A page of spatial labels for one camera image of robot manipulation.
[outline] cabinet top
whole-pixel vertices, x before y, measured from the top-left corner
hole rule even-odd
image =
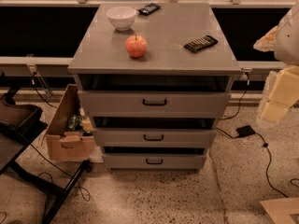
[[[68,69],[72,74],[169,74],[234,75],[239,73],[235,56],[207,3],[159,3],[161,8],[144,16],[137,14],[131,29],[120,32],[108,21],[112,7],[142,8],[147,3],[106,3],[101,5],[82,39]],[[125,41],[142,35],[147,52],[131,58]],[[212,35],[219,42],[194,54],[183,46],[194,39]]]

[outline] drawer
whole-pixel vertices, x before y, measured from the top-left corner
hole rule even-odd
[[[220,118],[231,97],[229,92],[80,91],[78,94],[89,116],[111,117]]]
[[[109,169],[193,169],[204,166],[204,155],[103,155],[104,165]]]
[[[209,148],[216,136],[215,130],[121,130],[93,131],[93,137],[101,147],[203,147]]]

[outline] white bowl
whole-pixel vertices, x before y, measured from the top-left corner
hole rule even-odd
[[[114,7],[106,13],[110,23],[119,31],[128,30],[135,21],[136,10],[131,7]]]

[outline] charger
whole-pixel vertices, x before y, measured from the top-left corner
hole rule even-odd
[[[236,131],[239,133],[239,138],[244,138],[256,134],[256,132],[251,128],[250,125],[237,128]]]

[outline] cardboard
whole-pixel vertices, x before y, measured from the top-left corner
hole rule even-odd
[[[57,161],[84,161],[96,144],[92,136],[79,136],[77,132],[66,132],[68,119],[79,110],[78,88],[68,85],[57,111],[54,114],[48,129],[46,141],[49,158]]]
[[[299,198],[273,199],[260,203],[275,224],[299,223]]]

